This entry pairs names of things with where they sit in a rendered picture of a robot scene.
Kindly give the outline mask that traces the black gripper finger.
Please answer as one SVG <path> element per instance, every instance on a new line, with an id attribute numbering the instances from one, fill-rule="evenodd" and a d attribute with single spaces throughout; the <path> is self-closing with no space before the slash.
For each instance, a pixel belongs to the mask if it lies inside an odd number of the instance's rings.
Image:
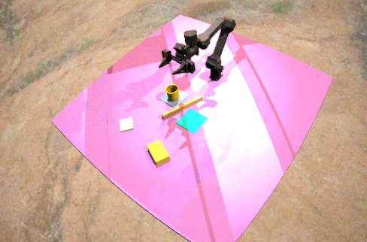
<path id="1" fill-rule="evenodd" d="M 175 71 L 172 72 L 172 75 L 181 73 L 189 73 L 188 64 L 184 61 L 182 61 L 180 67 L 178 67 Z"/>
<path id="2" fill-rule="evenodd" d="M 160 65 L 159 65 L 159 68 L 162 68 L 163 66 L 169 64 L 169 62 L 168 62 L 168 54 L 167 53 L 163 53 L 163 57 L 164 58 L 162 59 Z"/>

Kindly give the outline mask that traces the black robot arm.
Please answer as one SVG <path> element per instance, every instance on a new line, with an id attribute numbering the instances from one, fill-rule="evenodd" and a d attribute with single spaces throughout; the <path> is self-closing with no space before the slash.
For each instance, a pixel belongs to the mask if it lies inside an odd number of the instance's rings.
<path id="1" fill-rule="evenodd" d="M 197 35 L 197 30 L 188 30 L 184 32 L 185 44 L 176 43 L 173 49 L 184 55 L 186 58 L 190 51 L 192 51 L 193 56 L 199 56 L 199 48 L 206 50 L 210 45 L 211 38 L 216 35 L 216 33 L 221 29 L 218 36 L 217 43 L 214 47 L 214 52 L 207 57 L 205 61 L 205 67 L 210 69 L 210 78 L 215 81 L 219 81 L 223 74 L 223 67 L 221 64 L 221 55 L 227 41 L 229 34 L 234 30 L 236 26 L 235 20 L 229 19 L 227 17 L 217 17 L 210 27 L 207 28 L 204 33 Z"/>

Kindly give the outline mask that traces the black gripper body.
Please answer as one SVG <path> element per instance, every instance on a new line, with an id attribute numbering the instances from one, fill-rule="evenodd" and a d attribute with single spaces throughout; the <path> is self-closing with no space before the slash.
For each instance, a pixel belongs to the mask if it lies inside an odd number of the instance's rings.
<path id="1" fill-rule="evenodd" d="M 168 61 L 170 62 L 171 60 L 176 61 L 177 63 L 181 64 L 182 61 L 186 62 L 188 64 L 189 67 L 189 72 L 192 74 L 193 72 L 196 71 L 196 65 L 195 62 L 191 60 L 191 58 L 193 57 L 193 53 L 192 51 L 190 51 L 190 54 L 185 58 L 184 55 L 179 54 L 179 53 L 175 53 L 175 56 L 173 56 L 171 54 L 170 50 L 164 49 L 162 50 L 162 57 L 163 57 L 163 53 L 167 53 L 168 54 Z M 164 58 L 164 57 L 163 57 Z"/>

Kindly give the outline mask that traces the yellow cup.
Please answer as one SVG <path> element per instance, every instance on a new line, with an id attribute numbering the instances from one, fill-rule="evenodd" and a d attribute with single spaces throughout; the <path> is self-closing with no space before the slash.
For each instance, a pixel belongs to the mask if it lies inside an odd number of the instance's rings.
<path id="1" fill-rule="evenodd" d="M 168 99 L 170 101 L 176 101 L 179 97 L 178 95 L 178 86 L 175 84 L 170 84 L 165 88 L 167 92 Z"/>

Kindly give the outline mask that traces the orange flat bar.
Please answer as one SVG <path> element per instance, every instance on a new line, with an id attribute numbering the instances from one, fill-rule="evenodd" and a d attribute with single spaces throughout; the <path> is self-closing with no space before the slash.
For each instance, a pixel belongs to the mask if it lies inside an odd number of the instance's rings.
<path id="1" fill-rule="evenodd" d="M 172 108 L 171 110 L 166 111 L 165 113 L 162 113 L 161 114 L 162 118 L 166 119 L 166 118 L 168 118 L 168 117 L 170 117 L 170 116 L 172 116 L 172 115 L 174 115 L 174 114 L 176 114 L 176 113 L 178 113 L 178 112 L 180 112 L 180 111 L 182 111 L 182 110 L 184 110 L 184 109 L 186 109 L 186 108 L 188 108 L 188 107 L 190 107 L 190 106 L 192 106 L 192 105 L 194 105 L 194 104 L 196 104 L 196 103 L 198 103 L 202 100 L 203 100 L 202 95 L 199 95 L 199 96 L 197 96 L 197 97 L 195 97 L 195 98 L 193 98 L 189 101 L 184 102 L 183 104 L 178 105 L 177 107 Z"/>

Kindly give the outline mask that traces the yellow flat block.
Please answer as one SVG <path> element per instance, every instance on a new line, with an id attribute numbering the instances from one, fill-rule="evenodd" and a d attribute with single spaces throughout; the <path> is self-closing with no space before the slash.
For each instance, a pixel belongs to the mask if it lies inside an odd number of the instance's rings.
<path id="1" fill-rule="evenodd" d="M 161 140 L 155 141 L 149 145 L 147 145 L 147 148 L 153 157 L 156 165 L 159 165 L 165 161 L 170 160 L 170 155 L 165 150 L 164 146 L 162 145 Z"/>

